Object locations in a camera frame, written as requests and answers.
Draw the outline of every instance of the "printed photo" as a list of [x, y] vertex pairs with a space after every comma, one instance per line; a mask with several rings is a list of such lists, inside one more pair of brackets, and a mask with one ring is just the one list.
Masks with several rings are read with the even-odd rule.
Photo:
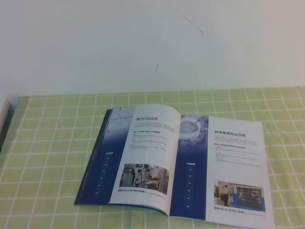
[[209, 117], [183, 114], [180, 121], [179, 146], [195, 146], [207, 143]]
[[253, 211], [266, 211], [262, 187], [214, 182], [214, 204]]
[[119, 187], [141, 187], [167, 195], [169, 171], [148, 164], [125, 164]]

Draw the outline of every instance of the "white wall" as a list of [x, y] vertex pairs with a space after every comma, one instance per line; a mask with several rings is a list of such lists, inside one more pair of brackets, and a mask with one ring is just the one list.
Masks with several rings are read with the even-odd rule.
[[0, 91], [305, 85], [304, 22], [304, 0], [1, 0]]

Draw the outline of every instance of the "grid pattern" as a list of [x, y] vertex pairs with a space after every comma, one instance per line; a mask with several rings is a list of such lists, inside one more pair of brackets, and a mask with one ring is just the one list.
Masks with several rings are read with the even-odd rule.
[[298, 87], [22, 97], [0, 154], [0, 229], [232, 228], [73, 205], [106, 109], [140, 104], [263, 122], [276, 226], [305, 228], [305, 87]]

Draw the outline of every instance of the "open brochure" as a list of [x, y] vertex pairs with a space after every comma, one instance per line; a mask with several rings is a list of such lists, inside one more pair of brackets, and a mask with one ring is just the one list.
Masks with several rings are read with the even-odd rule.
[[262, 125], [165, 105], [107, 110], [75, 204], [274, 228]]

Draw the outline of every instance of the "photo in brochure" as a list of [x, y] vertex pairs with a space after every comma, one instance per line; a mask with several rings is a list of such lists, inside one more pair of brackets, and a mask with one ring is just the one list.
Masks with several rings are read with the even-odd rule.
[[224, 181], [214, 182], [214, 204], [266, 212], [262, 187], [240, 185]]
[[119, 187], [141, 187], [167, 195], [169, 171], [148, 164], [125, 164]]

